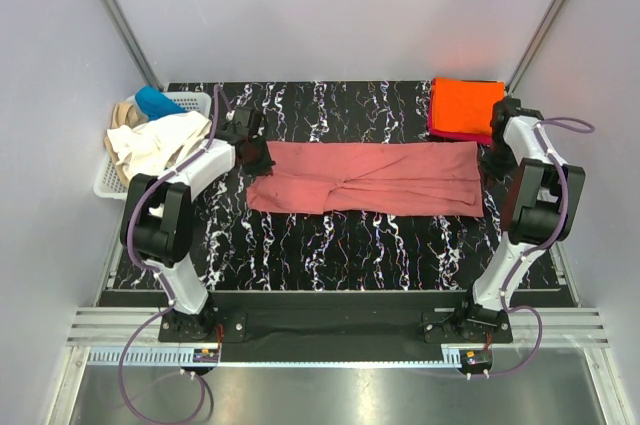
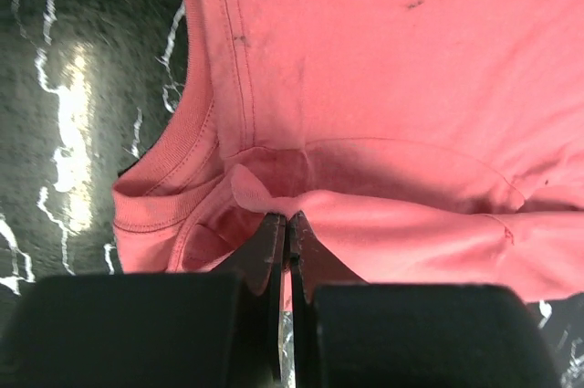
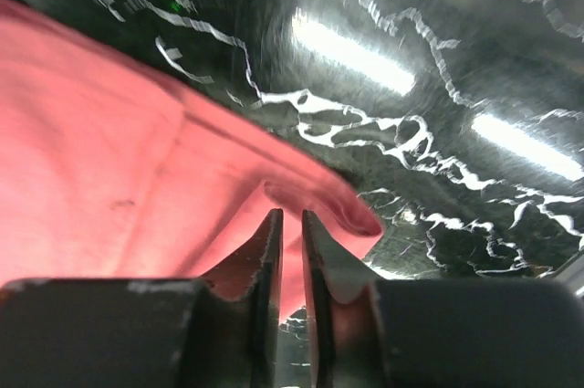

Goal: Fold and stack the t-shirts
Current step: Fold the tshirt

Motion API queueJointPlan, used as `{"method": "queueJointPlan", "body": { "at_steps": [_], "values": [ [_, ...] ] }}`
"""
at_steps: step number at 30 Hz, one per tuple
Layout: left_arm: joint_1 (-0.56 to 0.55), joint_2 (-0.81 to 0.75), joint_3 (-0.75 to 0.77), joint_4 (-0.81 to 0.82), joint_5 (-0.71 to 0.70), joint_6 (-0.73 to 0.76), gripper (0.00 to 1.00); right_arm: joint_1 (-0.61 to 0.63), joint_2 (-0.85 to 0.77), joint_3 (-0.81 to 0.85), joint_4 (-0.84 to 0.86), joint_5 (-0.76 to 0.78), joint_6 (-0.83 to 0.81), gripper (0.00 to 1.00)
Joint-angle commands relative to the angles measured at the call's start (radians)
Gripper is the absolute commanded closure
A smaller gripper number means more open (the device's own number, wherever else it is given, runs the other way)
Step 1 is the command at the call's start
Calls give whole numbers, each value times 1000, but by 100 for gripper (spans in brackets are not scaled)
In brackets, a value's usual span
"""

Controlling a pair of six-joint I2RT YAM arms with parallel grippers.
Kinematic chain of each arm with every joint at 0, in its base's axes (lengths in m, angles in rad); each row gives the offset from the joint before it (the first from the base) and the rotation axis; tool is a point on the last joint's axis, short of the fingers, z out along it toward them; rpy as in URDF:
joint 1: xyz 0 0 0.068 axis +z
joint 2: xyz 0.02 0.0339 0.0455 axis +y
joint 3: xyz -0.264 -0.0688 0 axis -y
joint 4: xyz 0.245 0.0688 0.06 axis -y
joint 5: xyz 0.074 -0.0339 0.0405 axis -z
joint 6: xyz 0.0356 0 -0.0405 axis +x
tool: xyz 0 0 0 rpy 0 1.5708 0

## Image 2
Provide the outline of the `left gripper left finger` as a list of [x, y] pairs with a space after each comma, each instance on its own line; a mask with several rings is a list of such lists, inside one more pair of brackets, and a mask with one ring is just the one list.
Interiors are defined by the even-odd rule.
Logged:
[[272, 387], [286, 220], [204, 273], [45, 278], [1, 340], [4, 387]]

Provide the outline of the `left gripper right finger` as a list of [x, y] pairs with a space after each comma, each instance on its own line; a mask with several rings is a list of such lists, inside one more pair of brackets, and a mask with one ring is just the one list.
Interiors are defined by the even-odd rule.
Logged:
[[520, 298], [491, 285], [368, 284], [290, 221], [300, 387], [556, 387]]

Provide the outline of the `salmon pink t-shirt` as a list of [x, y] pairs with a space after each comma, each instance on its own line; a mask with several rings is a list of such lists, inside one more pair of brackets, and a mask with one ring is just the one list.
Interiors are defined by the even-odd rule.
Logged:
[[303, 213], [369, 282], [583, 290], [583, 0], [184, 0], [187, 80], [113, 186], [127, 273]]

